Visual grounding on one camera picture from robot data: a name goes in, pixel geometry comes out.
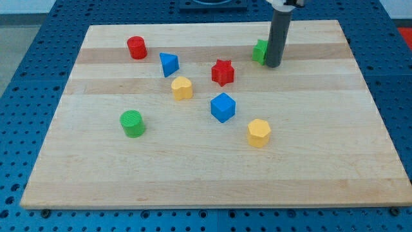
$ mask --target toy block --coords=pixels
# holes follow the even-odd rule
[[[232,61],[221,61],[218,59],[212,67],[212,81],[219,83],[220,86],[232,83],[234,81]]]
[[[144,39],[140,36],[133,36],[127,40],[130,56],[134,59],[143,59],[147,55]]]
[[[268,41],[258,39],[257,45],[253,47],[252,60],[257,61],[261,65],[265,65],[267,48],[268,48]]]
[[[177,77],[171,87],[176,101],[193,97],[192,82],[186,77]]]
[[[130,138],[136,138],[143,135],[145,126],[142,115],[136,110],[128,110],[120,116],[120,124],[124,133]]]
[[[236,101],[226,93],[221,93],[211,100],[211,113],[221,123],[226,122],[235,114]]]
[[[247,140],[249,145],[262,148],[269,142],[271,132],[272,130],[267,121],[254,119],[247,125]]]
[[[162,63],[163,74],[165,77],[179,69],[179,60],[177,55],[160,53],[160,62]]]

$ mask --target green block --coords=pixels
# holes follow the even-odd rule
[[[128,110],[120,116],[120,123],[124,133],[130,138],[141,136],[145,131],[143,118],[136,110]]]
[[[265,65],[267,48],[268,48],[268,41],[258,39],[257,45],[253,47],[252,60],[257,61],[261,65]]]

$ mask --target gray cylindrical rod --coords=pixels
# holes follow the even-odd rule
[[[276,68],[281,64],[291,18],[292,11],[281,12],[276,9],[273,11],[266,51],[266,65],[271,68]]]

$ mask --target red star block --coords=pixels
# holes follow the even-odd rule
[[[218,59],[212,67],[212,81],[217,82],[220,86],[234,81],[234,68],[232,61],[221,61]]]

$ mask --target red cylinder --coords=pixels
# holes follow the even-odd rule
[[[147,55],[144,39],[140,36],[133,36],[127,40],[130,56],[134,59],[143,59]]]

